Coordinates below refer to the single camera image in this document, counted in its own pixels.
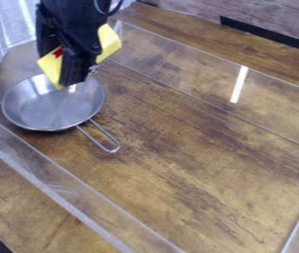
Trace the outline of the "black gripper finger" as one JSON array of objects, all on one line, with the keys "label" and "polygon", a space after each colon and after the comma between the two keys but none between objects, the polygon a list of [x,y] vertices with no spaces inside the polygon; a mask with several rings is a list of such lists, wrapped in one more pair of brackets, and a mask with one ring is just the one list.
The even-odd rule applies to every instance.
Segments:
[{"label": "black gripper finger", "polygon": [[60,46],[53,18],[44,8],[36,11],[36,39],[39,57],[44,57]]},{"label": "black gripper finger", "polygon": [[73,50],[65,46],[61,48],[60,86],[68,87],[85,81],[87,76],[99,69],[96,57],[93,51]]}]

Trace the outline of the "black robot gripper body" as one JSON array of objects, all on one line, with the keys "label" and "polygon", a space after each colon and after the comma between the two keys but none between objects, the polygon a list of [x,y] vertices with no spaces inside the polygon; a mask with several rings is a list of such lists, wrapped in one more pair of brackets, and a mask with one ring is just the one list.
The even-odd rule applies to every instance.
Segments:
[{"label": "black robot gripper body", "polygon": [[112,0],[40,0],[53,18],[60,44],[73,50],[101,53],[99,28],[107,23]]}]

